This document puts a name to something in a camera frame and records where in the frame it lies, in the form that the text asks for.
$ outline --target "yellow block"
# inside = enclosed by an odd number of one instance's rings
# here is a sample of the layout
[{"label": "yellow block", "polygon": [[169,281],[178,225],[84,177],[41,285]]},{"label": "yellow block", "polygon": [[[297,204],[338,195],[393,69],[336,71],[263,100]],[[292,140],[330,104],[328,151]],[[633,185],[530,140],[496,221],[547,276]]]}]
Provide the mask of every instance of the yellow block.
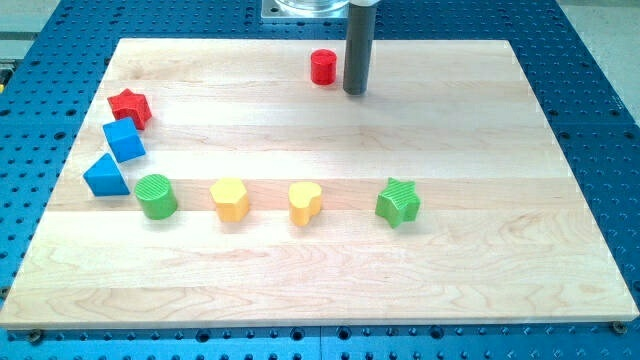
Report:
[{"label": "yellow block", "polygon": [[305,226],[311,217],[322,208],[322,188],[308,181],[297,182],[289,187],[289,217],[294,224]]},{"label": "yellow block", "polygon": [[238,222],[249,212],[249,196],[242,180],[223,178],[209,190],[220,221]]}]

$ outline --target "wooden tabletop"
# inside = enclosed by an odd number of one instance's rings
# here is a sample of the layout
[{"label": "wooden tabletop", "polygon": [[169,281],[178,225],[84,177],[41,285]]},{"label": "wooden tabletop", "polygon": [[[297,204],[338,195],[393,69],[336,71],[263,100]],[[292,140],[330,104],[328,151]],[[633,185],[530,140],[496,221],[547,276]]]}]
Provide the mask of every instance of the wooden tabletop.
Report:
[{"label": "wooden tabletop", "polygon": [[[338,54],[338,81],[309,56]],[[341,41],[123,39],[0,312],[9,329],[631,320],[637,307],[504,41],[378,41],[369,91],[341,88]],[[179,211],[94,198],[107,97],[147,95],[147,155]],[[243,179],[218,220],[208,188]],[[374,214],[416,181],[418,218]],[[288,187],[323,188],[307,227]]]}]

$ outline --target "blue block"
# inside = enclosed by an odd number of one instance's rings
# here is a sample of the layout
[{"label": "blue block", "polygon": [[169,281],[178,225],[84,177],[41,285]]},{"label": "blue block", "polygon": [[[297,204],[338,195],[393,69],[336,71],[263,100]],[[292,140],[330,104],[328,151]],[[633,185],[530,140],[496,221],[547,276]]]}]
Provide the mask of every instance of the blue block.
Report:
[{"label": "blue block", "polygon": [[105,124],[102,129],[118,162],[146,154],[132,118],[127,117]]},{"label": "blue block", "polygon": [[109,154],[104,154],[84,175],[93,195],[129,195],[129,188],[122,178],[118,165]]}]

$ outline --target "green star block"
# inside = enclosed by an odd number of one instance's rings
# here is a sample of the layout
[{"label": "green star block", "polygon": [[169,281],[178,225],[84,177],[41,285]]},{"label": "green star block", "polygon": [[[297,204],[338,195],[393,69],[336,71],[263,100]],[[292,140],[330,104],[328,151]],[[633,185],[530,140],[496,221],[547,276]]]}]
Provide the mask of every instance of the green star block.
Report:
[{"label": "green star block", "polygon": [[376,215],[387,219],[392,228],[405,221],[415,221],[420,209],[415,181],[402,182],[389,178],[387,187],[378,194]]}]

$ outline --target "blue pegboard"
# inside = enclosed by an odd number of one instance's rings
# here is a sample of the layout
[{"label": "blue pegboard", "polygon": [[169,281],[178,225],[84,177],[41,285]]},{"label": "blue pegboard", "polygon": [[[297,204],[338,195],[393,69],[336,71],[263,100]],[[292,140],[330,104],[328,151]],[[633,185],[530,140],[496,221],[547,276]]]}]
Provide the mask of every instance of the blue pegboard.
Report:
[{"label": "blue pegboard", "polygon": [[[262,23],[256,0],[62,0],[0,95],[0,286],[15,277],[121,37],[342,39],[345,28]],[[376,37],[511,42],[638,302],[640,131],[558,5],[389,0]],[[640,358],[640,321],[615,325],[0,330],[0,359]]]}]

